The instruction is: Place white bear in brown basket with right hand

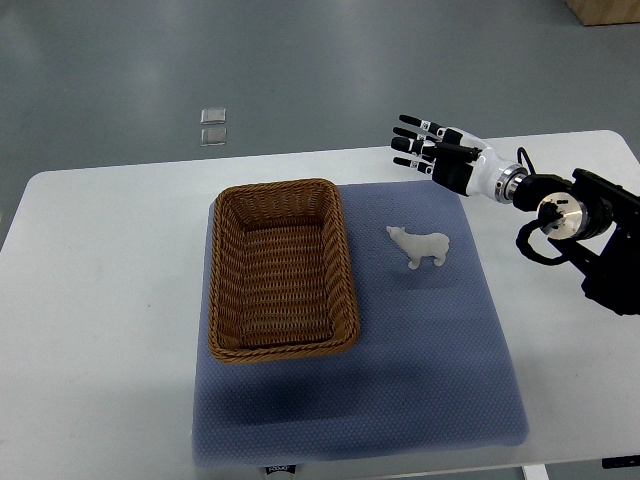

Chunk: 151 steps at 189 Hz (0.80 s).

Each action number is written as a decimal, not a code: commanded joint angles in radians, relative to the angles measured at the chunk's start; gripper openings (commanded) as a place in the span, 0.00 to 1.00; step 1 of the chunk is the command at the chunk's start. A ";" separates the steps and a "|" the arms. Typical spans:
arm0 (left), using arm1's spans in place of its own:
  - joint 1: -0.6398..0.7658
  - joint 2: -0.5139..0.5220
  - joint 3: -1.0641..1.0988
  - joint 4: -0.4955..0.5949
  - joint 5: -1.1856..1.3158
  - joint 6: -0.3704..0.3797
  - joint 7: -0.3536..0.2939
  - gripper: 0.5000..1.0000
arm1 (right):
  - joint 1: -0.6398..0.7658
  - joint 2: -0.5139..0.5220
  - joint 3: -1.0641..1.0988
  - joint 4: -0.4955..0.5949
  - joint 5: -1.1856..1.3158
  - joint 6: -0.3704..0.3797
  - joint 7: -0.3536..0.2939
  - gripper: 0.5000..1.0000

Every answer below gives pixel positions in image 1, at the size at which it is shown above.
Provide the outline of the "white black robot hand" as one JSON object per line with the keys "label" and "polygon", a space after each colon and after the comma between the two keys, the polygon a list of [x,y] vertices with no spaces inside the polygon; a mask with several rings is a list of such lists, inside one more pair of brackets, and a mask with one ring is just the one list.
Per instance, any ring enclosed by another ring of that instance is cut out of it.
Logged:
{"label": "white black robot hand", "polygon": [[406,114],[399,121],[403,125],[393,128],[391,148],[402,155],[393,162],[459,195],[507,204],[520,182],[535,172],[526,154],[506,160],[486,140],[464,130]]}

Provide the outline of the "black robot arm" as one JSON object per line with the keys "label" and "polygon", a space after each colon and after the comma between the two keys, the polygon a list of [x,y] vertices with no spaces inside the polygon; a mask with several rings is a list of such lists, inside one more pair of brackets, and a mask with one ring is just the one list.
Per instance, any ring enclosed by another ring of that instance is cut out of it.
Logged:
{"label": "black robot arm", "polygon": [[508,188],[517,209],[536,214],[516,246],[541,265],[571,263],[584,276],[586,298],[618,315],[637,315],[639,197],[584,169],[573,178],[530,174]]}

